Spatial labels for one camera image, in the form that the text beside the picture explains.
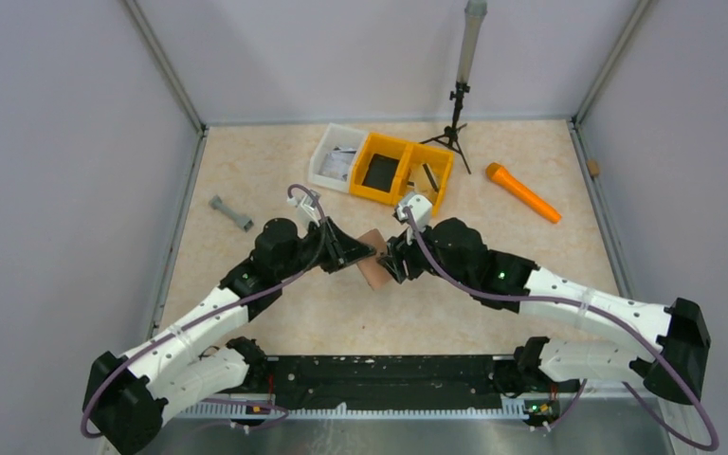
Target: white wall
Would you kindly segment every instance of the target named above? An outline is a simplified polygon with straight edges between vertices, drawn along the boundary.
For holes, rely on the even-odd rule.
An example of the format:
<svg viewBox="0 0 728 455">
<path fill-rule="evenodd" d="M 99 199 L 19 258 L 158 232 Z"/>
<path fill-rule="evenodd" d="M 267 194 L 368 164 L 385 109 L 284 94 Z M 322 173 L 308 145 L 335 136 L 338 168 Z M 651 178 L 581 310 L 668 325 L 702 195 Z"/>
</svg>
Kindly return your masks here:
<svg viewBox="0 0 728 455">
<path fill-rule="evenodd" d="M 698 302 L 728 453 L 728 2 L 658 2 L 586 124 L 639 297 Z"/>
<path fill-rule="evenodd" d="M 90 363 L 144 335 L 195 140 L 120 2 L 0 2 L 0 454 L 94 453 Z"/>
<path fill-rule="evenodd" d="M 449 118 L 466 0 L 139 2 L 207 123 Z M 493 0 L 467 118 L 569 117 L 635 0 Z"/>
</svg>

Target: microphone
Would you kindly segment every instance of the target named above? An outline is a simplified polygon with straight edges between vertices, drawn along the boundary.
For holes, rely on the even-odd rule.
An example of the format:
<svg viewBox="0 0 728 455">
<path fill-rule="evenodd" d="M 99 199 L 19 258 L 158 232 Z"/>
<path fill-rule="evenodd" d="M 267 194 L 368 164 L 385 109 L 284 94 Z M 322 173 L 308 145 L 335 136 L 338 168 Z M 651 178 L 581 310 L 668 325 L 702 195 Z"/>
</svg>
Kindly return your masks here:
<svg viewBox="0 0 728 455">
<path fill-rule="evenodd" d="M 479 41 L 479 31 L 486 15 L 486 0 L 467 1 L 467 6 L 464 7 L 462 52 L 459 54 L 459 72 L 456 75 L 456 82 L 458 83 L 467 85 L 467 81 L 470 79 L 470 67 L 473 66 L 473 56 L 476 53 L 476 43 Z"/>
</svg>

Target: metal frame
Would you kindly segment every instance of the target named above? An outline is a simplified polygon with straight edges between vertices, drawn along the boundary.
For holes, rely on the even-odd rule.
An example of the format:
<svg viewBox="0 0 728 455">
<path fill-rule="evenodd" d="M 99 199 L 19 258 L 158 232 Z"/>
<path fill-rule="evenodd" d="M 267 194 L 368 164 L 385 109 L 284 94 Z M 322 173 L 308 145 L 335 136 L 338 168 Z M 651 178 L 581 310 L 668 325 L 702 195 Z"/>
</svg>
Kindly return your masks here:
<svg viewBox="0 0 728 455">
<path fill-rule="evenodd" d="M 149 330 L 146 334 L 147 337 L 154 337 L 157 335 L 157 329 L 160 327 L 160 320 L 163 319 L 163 309 L 166 306 L 166 298 L 169 297 L 169 287 L 172 284 L 174 264 L 177 261 L 177 254 L 180 251 L 180 241 L 182 241 L 183 238 L 183 229 L 185 229 L 186 226 L 186 218 L 188 217 L 189 207 L 191 206 L 193 189 L 196 187 L 196 177 L 199 174 L 199 167 L 202 163 L 202 155 L 205 152 L 205 145 L 208 143 L 208 132 L 208 128 L 202 130 L 196 144 L 196 150 L 193 154 L 191 170 L 189 171 L 185 189 L 182 192 L 183 197 L 180 200 L 180 209 L 177 213 L 177 221 L 174 225 L 172 241 L 169 244 L 169 250 L 166 255 L 166 265 L 161 273 L 160 284 L 157 287 L 157 292 L 155 293 L 155 308 L 152 314 L 152 320 L 150 321 Z"/>
<path fill-rule="evenodd" d="M 621 57 L 627 50 L 628 44 L 631 43 L 637 35 L 640 25 L 643 23 L 646 14 L 650 11 L 649 7 L 651 7 L 654 3 L 655 0 L 638 0 L 638 4 L 635 6 L 635 10 L 632 12 L 632 15 L 629 16 L 627 24 L 624 26 L 624 30 L 615 41 L 615 45 L 612 47 L 607 60 L 604 61 L 601 71 L 598 72 L 598 76 L 596 76 L 590 90 L 588 90 L 587 96 L 585 96 L 585 99 L 582 100 L 582 103 L 579 105 L 579 110 L 576 111 L 576 114 L 573 116 L 573 123 L 577 126 L 580 126 L 582 122 L 585 121 L 585 118 L 587 118 L 588 113 L 598 99 L 602 89 L 610 79 L 610 76 L 620 62 Z"/>
<path fill-rule="evenodd" d="M 155 61 L 157 69 L 160 71 L 160 75 L 163 76 L 163 80 L 166 85 L 169 86 L 169 90 L 172 91 L 172 96 L 183 113 L 188 117 L 191 126 L 198 133 L 205 133 L 206 125 L 205 122 L 200 119 L 199 114 L 196 113 L 196 109 L 193 107 L 193 103 L 186 92 L 185 86 L 177 77 L 177 73 L 174 72 L 172 62 L 169 57 L 166 56 L 166 52 L 163 50 L 163 46 L 155 36 L 155 31 L 152 30 L 152 26 L 146 19 L 146 15 L 140 8 L 136 0 L 119 0 L 127 11 L 130 19 L 135 26 L 141 41 L 146 46 L 146 50 L 149 51 L 149 55 L 152 60 Z"/>
</svg>

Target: tripod stand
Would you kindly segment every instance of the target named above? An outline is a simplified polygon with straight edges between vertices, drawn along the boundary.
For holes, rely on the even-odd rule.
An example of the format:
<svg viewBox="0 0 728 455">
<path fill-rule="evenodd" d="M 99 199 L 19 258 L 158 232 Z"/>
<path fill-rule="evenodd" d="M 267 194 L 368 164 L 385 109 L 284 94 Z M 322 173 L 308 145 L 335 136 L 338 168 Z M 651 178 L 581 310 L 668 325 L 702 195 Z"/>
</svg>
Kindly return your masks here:
<svg viewBox="0 0 728 455">
<path fill-rule="evenodd" d="M 450 126 L 446 126 L 443 133 L 439 136 L 434 136 L 431 139 L 424 140 L 420 143 L 428 144 L 429 142 L 436 142 L 445 146 L 450 151 L 461 156 L 462 161 L 464 161 L 464 166 L 467 168 L 467 173 L 472 173 L 470 171 L 470 165 L 467 164 L 467 157 L 464 156 L 462 146 L 459 145 L 459 132 L 462 128 L 467 126 L 467 123 L 464 123 L 461 126 L 456 126 L 456 124 L 459 123 L 459 115 L 462 113 L 462 108 L 464 107 L 464 94 L 469 91 L 469 85 L 464 82 L 456 82 L 456 92 L 450 92 L 450 99 L 456 100 L 453 104 L 453 120 L 451 121 Z"/>
</svg>

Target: purple cable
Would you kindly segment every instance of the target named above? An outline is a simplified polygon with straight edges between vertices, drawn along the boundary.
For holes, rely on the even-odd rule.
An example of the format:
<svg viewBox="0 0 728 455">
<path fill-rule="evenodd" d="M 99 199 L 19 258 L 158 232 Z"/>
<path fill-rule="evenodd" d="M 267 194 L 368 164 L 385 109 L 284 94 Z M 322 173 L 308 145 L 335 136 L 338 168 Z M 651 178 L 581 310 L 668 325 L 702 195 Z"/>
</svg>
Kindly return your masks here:
<svg viewBox="0 0 728 455">
<path fill-rule="evenodd" d="M 289 186 L 288 190 L 287 190 L 289 197 L 292 197 L 291 193 L 292 193 L 293 189 L 305 191 L 305 193 L 308 194 L 309 197 L 311 197 L 312 201 L 314 202 L 314 205 L 317 207 L 319 216 L 321 217 L 320 219 L 325 217 L 325 213 L 324 213 L 324 211 L 322 211 L 322 206 L 319 204 L 319 198 L 314 194 L 313 191 L 308 190 L 303 185 L 293 184 L 293 185 Z M 286 287 L 287 285 L 291 284 L 292 282 L 296 281 L 299 277 L 302 276 L 303 273 L 305 273 L 304 270 L 296 275 L 293 275 L 293 276 L 287 278 L 283 282 L 270 287 L 269 289 L 265 289 L 261 292 L 257 292 L 250 296 L 246 296 L 243 299 L 237 300 L 233 303 L 228 303 L 226 305 L 220 306 L 219 308 L 216 308 L 215 310 L 213 310 L 209 313 L 206 313 L 206 314 L 200 316 L 199 318 L 192 320 L 191 322 L 189 322 L 187 324 L 184 324 L 182 326 L 181 330 L 182 330 L 182 332 L 188 332 L 190 329 L 192 329 L 196 325 L 199 325 L 208 319 L 218 316 L 219 314 L 224 313 L 227 310 L 230 310 L 237 306 L 246 305 L 253 300 L 257 300 L 262 297 L 266 297 L 269 294 L 272 294 L 273 292 L 277 292 L 277 291 L 283 289 L 284 287 Z M 113 384 L 113 381 L 115 381 L 116 378 L 120 374 L 124 373 L 124 371 L 127 370 L 138 359 L 145 356 L 151 350 L 160 347 L 160 345 L 169 341 L 172 338 L 174 338 L 174 334 L 168 333 L 157 341 L 150 341 L 148 346 L 146 346 L 145 348 L 141 349 L 140 351 L 138 351 L 137 353 L 132 355 L 124 363 L 119 365 L 118 368 L 116 368 L 112 373 L 110 373 L 106 379 L 104 379 L 104 381 L 96 388 L 96 391 L 94 391 L 93 395 L 90 397 L 90 400 L 88 400 L 88 403 L 85 406 L 85 409 L 82 411 L 82 419 L 80 421 L 80 433 L 82 434 L 82 436 L 84 436 L 85 438 L 88 438 L 88 439 L 96 439 L 101 436 L 101 433 L 92 433 L 90 430 L 88 430 L 87 422 L 90 419 L 90 414 L 93 412 L 93 408 L 95 408 L 96 404 L 99 403 L 99 399 L 104 394 L 104 391 L 106 391 L 107 388 L 110 387 L 111 384 Z"/>
<path fill-rule="evenodd" d="M 313 191 L 309 190 L 304 185 L 301 185 L 299 183 L 292 183 L 289 185 L 289 188 L 286 189 L 286 194 L 288 194 L 289 197 L 292 196 L 292 190 L 300 190 L 306 194 L 308 194 L 311 197 L 311 201 L 314 202 L 314 205 L 317 206 L 317 211 L 319 212 L 319 219 L 324 220 L 325 219 L 325 212 L 322 210 L 322 206 L 319 204 L 319 196 L 317 196 Z"/>
<path fill-rule="evenodd" d="M 431 264 L 431 267 L 433 267 L 434 271 L 437 272 L 437 274 L 445 279 L 447 282 L 450 282 L 453 284 L 456 288 L 466 292 L 467 294 L 470 294 L 471 296 L 475 296 L 481 299 L 489 299 L 489 300 L 497 300 L 497 301 L 548 301 L 551 303 L 561 303 L 563 305 L 568 306 L 574 306 L 581 308 L 582 302 L 578 300 L 572 300 L 572 299 L 566 299 L 563 297 L 551 297 L 551 296 L 502 296 L 499 294 L 489 294 L 483 291 L 479 291 L 476 289 L 472 289 L 470 287 L 465 286 L 464 284 L 461 284 L 457 282 L 453 277 L 447 274 L 445 270 L 439 265 L 439 263 L 436 262 L 434 257 L 431 255 L 431 252 L 428 250 L 428 246 L 423 241 L 423 238 L 420 234 L 422 232 L 419 227 L 417 227 L 417 222 L 414 220 L 414 216 L 411 214 L 411 209 L 409 207 L 406 207 L 403 209 L 403 212 L 406 213 L 406 215 L 409 218 L 409 225 L 412 229 L 414 229 L 415 232 L 417 232 L 418 235 L 416 235 L 414 238 L 417 239 L 417 245 L 420 246 L 420 249 L 423 251 L 423 255 L 426 256 L 426 260 L 428 260 L 428 263 Z M 707 432 L 710 435 L 710 444 L 702 444 L 698 443 L 692 439 L 688 439 L 687 437 L 681 435 L 680 433 L 676 432 L 674 428 L 663 425 L 663 428 L 665 428 L 666 431 L 673 434 L 674 437 L 679 439 L 680 441 L 683 441 L 684 443 L 688 444 L 689 446 L 693 446 L 695 448 L 698 448 L 700 450 L 706 450 L 708 452 L 715 451 L 719 448 L 719 434 L 716 432 L 716 427 L 713 425 L 713 422 L 710 420 L 710 416 L 707 414 L 707 411 L 704 409 L 704 406 L 701 405 L 699 398 L 696 396 L 693 391 L 691 391 L 690 387 L 685 383 L 685 381 L 682 379 L 682 377 L 677 373 L 676 370 L 674 370 L 674 367 L 671 366 L 670 363 L 668 363 L 667 360 L 665 360 L 665 357 L 663 357 L 657 349 L 654 348 L 638 331 L 633 329 L 629 324 L 624 322 L 622 319 L 618 318 L 614 314 L 602 310 L 601 308 L 596 308 L 594 306 L 588 306 L 587 310 L 591 313 L 595 313 L 598 316 L 601 316 L 605 319 L 608 319 L 609 321 L 613 322 L 614 324 L 618 325 L 627 333 L 629 333 L 635 340 L 637 340 L 646 350 L 657 360 L 657 362 L 663 367 L 666 373 L 668 373 L 669 376 L 671 376 L 671 379 L 674 380 L 674 382 L 679 386 L 682 393 L 685 394 L 685 396 L 688 397 L 688 401 L 691 402 L 691 404 L 696 408 L 696 411 L 699 413 L 699 417 L 701 418 L 702 422 L 704 423 L 704 426 L 707 428 Z M 648 413 L 651 416 L 655 416 L 654 409 L 651 409 L 649 405 L 647 405 L 643 398 L 640 398 L 640 395 L 637 393 L 634 393 L 633 396 L 638 400 L 638 402 L 643 406 L 643 408 L 648 411 Z M 655 418 L 655 420 L 660 423 L 661 425 L 664 424 L 664 421 L 659 418 Z"/>
<path fill-rule="evenodd" d="M 276 410 L 277 412 L 280 412 L 283 414 L 282 416 L 280 416 L 276 419 L 267 420 L 266 422 L 263 422 L 260 425 L 257 425 L 255 427 L 249 427 L 250 431 L 258 431 L 261 429 L 272 428 L 272 427 L 276 426 L 277 424 L 282 423 L 282 421 L 284 421 L 286 419 L 286 417 L 288 417 L 288 414 L 289 414 L 288 409 L 280 407 L 280 406 L 271 405 L 269 403 L 250 403 L 248 401 L 224 400 L 221 398 L 206 398 L 206 399 L 202 400 L 202 402 L 203 403 L 214 403 L 217 405 L 231 405 L 231 406 L 244 406 L 244 407 L 255 406 L 258 408 L 263 408 L 265 410 Z M 186 442 L 187 440 L 192 438 L 196 433 L 204 431 L 208 428 L 231 427 L 231 428 L 235 428 L 235 429 L 244 429 L 244 427 L 245 427 L 244 425 L 238 425 L 238 424 L 232 425 L 232 424 L 233 424 L 232 422 L 226 422 L 224 420 L 207 422 L 206 424 L 200 425 L 199 427 L 194 428 L 193 430 L 189 431 L 188 434 L 186 434 L 185 436 L 180 438 L 180 440 L 177 443 L 171 445 L 168 449 L 166 449 L 166 451 L 164 453 L 169 453 L 171 450 L 174 450 L 175 447 L 180 446 L 181 444 L 183 444 L 184 442 Z"/>
<path fill-rule="evenodd" d="M 548 429 L 549 431 L 556 428 L 556 426 L 559 425 L 560 422 L 562 422 L 562 419 L 565 418 L 566 415 L 570 414 L 573 408 L 576 407 L 576 403 L 579 401 L 579 398 L 582 397 L 582 393 L 585 392 L 585 387 L 588 385 L 588 380 L 584 379 L 582 381 L 582 385 L 579 386 L 579 390 L 576 392 L 576 395 L 573 396 L 573 400 L 571 400 L 571 404 L 568 405 L 568 407 L 565 409 L 565 412 L 562 412 L 562 414 L 559 415 L 559 417 L 554 420 L 551 424 L 549 424 Z"/>
</svg>

